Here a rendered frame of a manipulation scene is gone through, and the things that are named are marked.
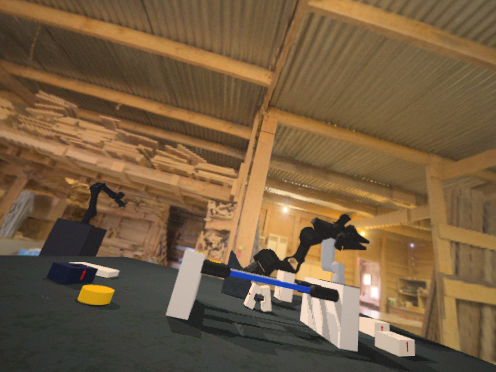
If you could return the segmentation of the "yellow short cylinder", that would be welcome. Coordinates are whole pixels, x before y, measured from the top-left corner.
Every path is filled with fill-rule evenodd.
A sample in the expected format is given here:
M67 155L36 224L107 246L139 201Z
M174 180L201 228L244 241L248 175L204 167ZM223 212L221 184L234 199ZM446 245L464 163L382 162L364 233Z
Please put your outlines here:
M108 304L114 294L114 290L102 286L84 285L78 300L90 305Z

